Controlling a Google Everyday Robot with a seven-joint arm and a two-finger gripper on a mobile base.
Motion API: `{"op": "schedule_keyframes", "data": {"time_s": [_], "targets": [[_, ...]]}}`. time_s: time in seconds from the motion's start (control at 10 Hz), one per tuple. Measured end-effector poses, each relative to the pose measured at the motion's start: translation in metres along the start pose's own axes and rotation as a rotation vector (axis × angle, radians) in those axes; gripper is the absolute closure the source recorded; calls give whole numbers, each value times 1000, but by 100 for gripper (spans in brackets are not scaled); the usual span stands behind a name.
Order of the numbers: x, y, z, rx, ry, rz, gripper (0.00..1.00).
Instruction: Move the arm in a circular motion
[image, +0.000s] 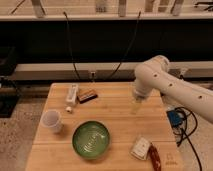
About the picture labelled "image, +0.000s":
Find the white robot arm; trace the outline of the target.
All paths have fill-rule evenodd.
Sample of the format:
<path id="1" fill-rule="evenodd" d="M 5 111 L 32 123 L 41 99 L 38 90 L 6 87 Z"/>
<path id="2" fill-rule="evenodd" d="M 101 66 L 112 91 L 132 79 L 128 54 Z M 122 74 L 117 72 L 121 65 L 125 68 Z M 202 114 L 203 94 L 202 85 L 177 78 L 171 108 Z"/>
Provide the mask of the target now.
<path id="1" fill-rule="evenodd" d="M 134 70 L 134 97 L 147 99 L 156 89 L 213 124 L 213 91 L 178 79 L 168 73 L 169 69 L 170 61 L 163 55 L 138 64 Z"/>

